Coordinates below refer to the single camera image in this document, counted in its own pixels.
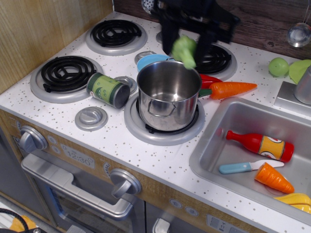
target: toy ketchup bottle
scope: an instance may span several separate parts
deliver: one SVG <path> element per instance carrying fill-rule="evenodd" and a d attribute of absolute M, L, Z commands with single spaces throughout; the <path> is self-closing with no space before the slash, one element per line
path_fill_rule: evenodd
<path fill-rule="evenodd" d="M 238 141 L 253 153 L 282 162 L 290 161 L 294 152 L 293 144 L 258 133 L 237 134 L 229 130 L 226 139 Z"/>

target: sink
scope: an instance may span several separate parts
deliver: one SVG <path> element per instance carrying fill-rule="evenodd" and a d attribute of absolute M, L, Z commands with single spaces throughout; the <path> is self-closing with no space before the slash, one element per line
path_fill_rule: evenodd
<path fill-rule="evenodd" d="M 227 98 L 221 102 L 190 157 L 191 169 L 203 179 L 309 225 L 311 214 L 273 199 L 285 194 L 255 181 L 256 171 L 219 172 L 223 164 L 269 159 L 248 151 L 239 142 L 226 140 L 228 130 L 239 134 L 259 133 L 294 144 L 291 160 L 276 170 L 291 182 L 295 193 L 311 197 L 311 121 L 242 98 Z"/>

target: stainless steel pot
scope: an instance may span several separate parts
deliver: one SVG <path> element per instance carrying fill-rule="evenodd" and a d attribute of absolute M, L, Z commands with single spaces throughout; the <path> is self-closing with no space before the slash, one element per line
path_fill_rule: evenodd
<path fill-rule="evenodd" d="M 195 69 L 177 61 L 154 62 L 138 73 L 137 84 L 139 114 L 146 124 L 176 131 L 191 123 L 202 86 Z"/>

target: toy knife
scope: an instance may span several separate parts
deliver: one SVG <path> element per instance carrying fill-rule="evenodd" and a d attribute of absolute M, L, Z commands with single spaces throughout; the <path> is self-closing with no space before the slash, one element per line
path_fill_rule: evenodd
<path fill-rule="evenodd" d="M 284 163 L 281 161 L 264 159 L 254 163 L 246 162 L 246 163 L 220 165 L 219 171 L 222 174 L 230 174 L 230 173 L 258 170 L 260 166 L 263 165 L 264 163 L 268 163 L 272 167 L 284 166 Z"/>

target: blue lid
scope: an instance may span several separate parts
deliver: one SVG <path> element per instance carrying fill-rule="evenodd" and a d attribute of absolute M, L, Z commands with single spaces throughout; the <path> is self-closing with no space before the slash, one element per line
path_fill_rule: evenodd
<path fill-rule="evenodd" d="M 151 54 L 151 55 L 147 55 L 145 57 L 142 57 L 138 62 L 137 62 L 137 69 L 138 71 L 140 71 L 141 69 L 143 69 L 145 66 L 153 63 L 153 62 L 159 62 L 159 61 L 165 61 L 168 58 L 170 58 L 167 55 L 163 55 L 163 54 Z"/>

